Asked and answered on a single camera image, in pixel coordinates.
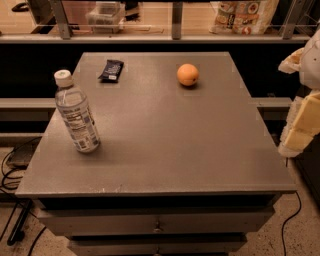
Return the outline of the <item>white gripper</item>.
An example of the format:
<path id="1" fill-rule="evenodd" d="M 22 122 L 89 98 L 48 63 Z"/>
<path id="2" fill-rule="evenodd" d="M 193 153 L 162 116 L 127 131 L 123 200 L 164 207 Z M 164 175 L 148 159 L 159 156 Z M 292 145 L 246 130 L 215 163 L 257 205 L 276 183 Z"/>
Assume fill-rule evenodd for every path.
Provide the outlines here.
<path id="1" fill-rule="evenodd" d="M 278 70 L 292 74 L 300 71 L 300 82 L 312 90 L 320 89 L 320 30 L 306 43 L 286 57 Z M 291 103 L 286 125 L 280 136 L 278 152 L 283 157 L 296 157 L 320 133 L 320 91 L 304 98 L 296 96 Z"/>

